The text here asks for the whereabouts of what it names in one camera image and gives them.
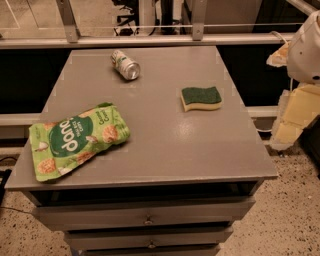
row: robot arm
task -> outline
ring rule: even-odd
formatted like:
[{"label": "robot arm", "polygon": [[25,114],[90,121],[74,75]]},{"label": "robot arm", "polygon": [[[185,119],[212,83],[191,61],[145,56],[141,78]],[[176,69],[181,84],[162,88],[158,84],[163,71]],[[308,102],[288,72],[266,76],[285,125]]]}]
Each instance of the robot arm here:
[{"label": "robot arm", "polygon": [[320,11],[312,13],[288,46],[288,75],[300,82],[284,91],[273,124],[270,146],[285,150],[320,115]]}]

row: drawer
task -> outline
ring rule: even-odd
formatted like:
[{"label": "drawer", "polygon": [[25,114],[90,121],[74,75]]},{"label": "drawer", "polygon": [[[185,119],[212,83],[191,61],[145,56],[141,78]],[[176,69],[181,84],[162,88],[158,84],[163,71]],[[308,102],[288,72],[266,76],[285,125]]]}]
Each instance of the drawer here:
[{"label": "drawer", "polygon": [[253,197],[40,207],[34,216],[51,230],[157,226],[240,220]]},{"label": "drawer", "polygon": [[65,241],[76,250],[149,248],[176,245],[218,244],[227,240],[232,227],[216,223],[131,228],[65,233]]},{"label": "drawer", "polygon": [[220,250],[219,245],[189,245],[158,247],[152,250],[146,248],[131,248],[117,250],[85,251],[82,256],[214,256]]}]

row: yellow sponge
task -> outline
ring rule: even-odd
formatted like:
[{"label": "yellow sponge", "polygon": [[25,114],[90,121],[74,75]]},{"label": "yellow sponge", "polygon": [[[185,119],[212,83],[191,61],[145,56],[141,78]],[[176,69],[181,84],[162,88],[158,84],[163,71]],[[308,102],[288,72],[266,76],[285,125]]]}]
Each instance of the yellow sponge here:
[{"label": "yellow sponge", "polygon": [[184,111],[192,109],[215,110],[221,107],[222,99],[215,86],[209,88],[187,87],[181,91]]}]

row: speckled floor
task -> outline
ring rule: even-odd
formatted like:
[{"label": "speckled floor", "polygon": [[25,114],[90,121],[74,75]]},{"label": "speckled floor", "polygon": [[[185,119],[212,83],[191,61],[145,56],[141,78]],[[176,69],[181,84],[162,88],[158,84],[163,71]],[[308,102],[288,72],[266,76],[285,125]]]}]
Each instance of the speckled floor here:
[{"label": "speckled floor", "polygon": [[[259,188],[256,204],[234,223],[218,256],[320,255],[319,170],[298,144],[283,158],[269,152],[279,178]],[[25,212],[34,207],[19,192],[7,192],[2,206]],[[61,232],[51,232],[28,213],[1,209],[0,227],[0,255],[71,255]]]}]

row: chip bag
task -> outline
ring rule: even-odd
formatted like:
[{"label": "chip bag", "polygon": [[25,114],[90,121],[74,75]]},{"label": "chip bag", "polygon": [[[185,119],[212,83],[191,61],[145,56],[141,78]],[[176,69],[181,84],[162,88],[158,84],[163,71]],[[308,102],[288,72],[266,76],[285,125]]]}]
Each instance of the chip bag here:
[{"label": "chip bag", "polygon": [[38,181],[59,178],[130,136],[112,103],[102,103],[61,122],[34,124],[29,131]]}]

